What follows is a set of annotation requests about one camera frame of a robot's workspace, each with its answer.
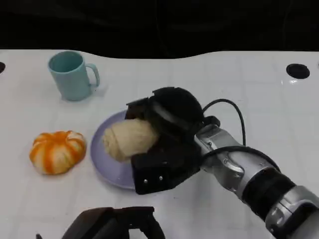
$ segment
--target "bread roll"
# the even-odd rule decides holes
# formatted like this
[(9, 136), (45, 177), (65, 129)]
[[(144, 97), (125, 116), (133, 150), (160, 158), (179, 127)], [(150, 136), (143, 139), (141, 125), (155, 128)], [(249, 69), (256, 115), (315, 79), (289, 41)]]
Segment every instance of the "bread roll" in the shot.
[(106, 152), (119, 162), (131, 156), (146, 153), (158, 140), (158, 133), (151, 124), (140, 119), (126, 119), (113, 124), (104, 132)]

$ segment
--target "black hole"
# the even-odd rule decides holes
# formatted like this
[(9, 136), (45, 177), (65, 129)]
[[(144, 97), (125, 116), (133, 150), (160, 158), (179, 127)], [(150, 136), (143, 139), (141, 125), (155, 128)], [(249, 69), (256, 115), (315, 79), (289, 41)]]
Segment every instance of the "black hole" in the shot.
[(0, 62), (0, 74), (4, 71), (5, 64), (3, 62)]
[(288, 75), (296, 79), (305, 79), (310, 75), (308, 67), (302, 64), (290, 64), (286, 71)]

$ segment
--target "table surface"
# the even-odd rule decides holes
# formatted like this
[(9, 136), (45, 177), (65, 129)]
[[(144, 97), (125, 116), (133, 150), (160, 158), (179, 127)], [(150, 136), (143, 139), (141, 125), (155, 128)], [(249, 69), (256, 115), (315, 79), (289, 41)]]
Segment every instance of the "table surface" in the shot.
[[(75, 217), (95, 207), (154, 206), (168, 239), (269, 239), (262, 221), (199, 172), (177, 188), (139, 196), (98, 179), (88, 147), (85, 159), (65, 175), (38, 174), (28, 158), (41, 132), (74, 130), (91, 143), (97, 127), (125, 104), (152, 90), (178, 86), (205, 105), (217, 98), (237, 103), (247, 145), (272, 157), (297, 184), (319, 193), (319, 53), (216, 52), (176, 60), (111, 59), (83, 53), (99, 69), (101, 86), (80, 102), (61, 100), (47, 70), (57, 50), (6, 50), (0, 61), (0, 235), (3, 239), (61, 238)], [(296, 81), (286, 66), (302, 63), (311, 75)], [(241, 141), (239, 118), (225, 104), (208, 114)], [(144, 238), (138, 231), (131, 238)]]

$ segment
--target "mug handle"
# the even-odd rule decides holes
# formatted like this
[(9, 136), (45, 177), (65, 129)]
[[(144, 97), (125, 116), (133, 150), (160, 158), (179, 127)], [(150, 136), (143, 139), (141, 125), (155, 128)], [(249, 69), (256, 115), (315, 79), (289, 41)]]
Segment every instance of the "mug handle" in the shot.
[(95, 87), (98, 87), (100, 85), (100, 75), (99, 75), (99, 72), (98, 72), (98, 68), (96, 68), (96, 66), (94, 64), (91, 64), (91, 63), (85, 64), (85, 67), (89, 67), (89, 68), (91, 68), (93, 70), (95, 78), (96, 78)]

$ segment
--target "black cable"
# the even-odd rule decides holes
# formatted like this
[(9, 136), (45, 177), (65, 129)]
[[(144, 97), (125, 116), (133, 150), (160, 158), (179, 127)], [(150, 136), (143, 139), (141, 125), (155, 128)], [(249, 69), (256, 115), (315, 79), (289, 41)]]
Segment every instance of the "black cable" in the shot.
[(214, 100), (214, 101), (210, 102), (208, 105), (206, 105), (203, 108), (203, 113), (206, 110), (208, 110), (209, 107), (211, 107), (212, 105), (214, 105), (216, 103), (219, 103), (219, 102), (228, 103), (228, 104), (232, 105), (235, 108), (235, 110), (237, 111), (239, 119), (240, 119), (241, 131), (242, 131), (242, 135), (243, 135), (243, 145), (246, 146), (246, 130), (245, 130), (244, 118), (243, 118), (243, 115), (240, 112), (240, 109), (238, 108), (238, 106), (234, 102), (232, 102), (232, 101), (230, 101), (228, 99), (217, 99), (217, 100)]
[(240, 111), (239, 107), (234, 102), (232, 102), (231, 100), (228, 100), (228, 99), (217, 99), (217, 100), (214, 100), (214, 101), (210, 102), (208, 105), (206, 105), (203, 108), (203, 113), (206, 110), (208, 110), (209, 107), (211, 107), (212, 105), (214, 105), (216, 103), (219, 103), (219, 102), (228, 103), (228, 104), (232, 105), (235, 108), (235, 110), (237, 111), (239, 119), (240, 119), (242, 135), (243, 135), (243, 146), (227, 146), (227, 147), (218, 148), (216, 150), (213, 150), (213, 151), (205, 154), (202, 157), (202, 162), (208, 157), (212, 157), (212, 156), (215, 156), (215, 155), (223, 153), (223, 152), (239, 151), (239, 152), (251, 153), (251, 154), (257, 155), (257, 156), (265, 159), (268, 163), (273, 165), (273, 167), (276, 168), (280, 172), (280, 169), (279, 169), (278, 165), (269, 156), (265, 155), (263, 152), (261, 152), (259, 150), (256, 150), (254, 148), (246, 147), (246, 130), (245, 130), (244, 118), (243, 118), (243, 115), (241, 114), (241, 111)]
[(278, 165), (269, 156), (265, 155), (263, 152), (261, 152), (259, 150), (256, 150), (256, 149), (250, 148), (250, 147), (244, 147), (244, 146), (227, 146), (227, 147), (218, 148), (214, 151), (211, 151), (211, 152), (205, 154), (202, 157), (202, 161), (204, 161), (208, 157), (216, 156), (217, 154), (220, 154), (223, 152), (236, 152), (236, 151), (246, 152), (246, 153), (251, 153), (251, 154), (257, 155), (257, 156), (265, 159), (268, 163), (273, 165), (273, 167), (276, 168), (280, 172)]

